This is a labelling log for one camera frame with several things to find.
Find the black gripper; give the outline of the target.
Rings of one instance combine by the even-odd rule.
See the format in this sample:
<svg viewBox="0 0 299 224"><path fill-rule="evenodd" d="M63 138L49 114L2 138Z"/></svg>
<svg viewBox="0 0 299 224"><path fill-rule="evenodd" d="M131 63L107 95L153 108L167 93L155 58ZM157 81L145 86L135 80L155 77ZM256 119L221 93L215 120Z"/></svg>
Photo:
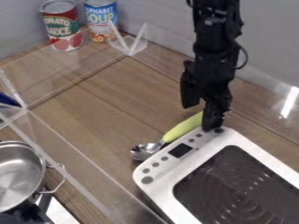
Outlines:
<svg viewBox="0 0 299 224"><path fill-rule="evenodd" d="M223 64L198 65L193 60L183 62L181 78L182 106L187 109L206 101L202 117L205 132L219 128L230 113L231 92L230 82L234 72Z"/></svg>

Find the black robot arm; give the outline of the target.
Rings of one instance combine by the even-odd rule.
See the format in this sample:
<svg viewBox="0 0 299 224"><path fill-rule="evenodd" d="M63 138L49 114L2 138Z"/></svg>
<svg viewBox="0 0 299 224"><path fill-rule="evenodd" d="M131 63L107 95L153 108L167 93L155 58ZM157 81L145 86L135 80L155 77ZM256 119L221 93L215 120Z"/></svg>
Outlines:
<svg viewBox="0 0 299 224"><path fill-rule="evenodd" d="M205 102L202 129L219 128L230 114L230 83L246 66L239 56L249 54L237 38L245 25L239 0L186 0L191 7L195 42L194 59L183 62L181 78L182 106Z"/></svg>

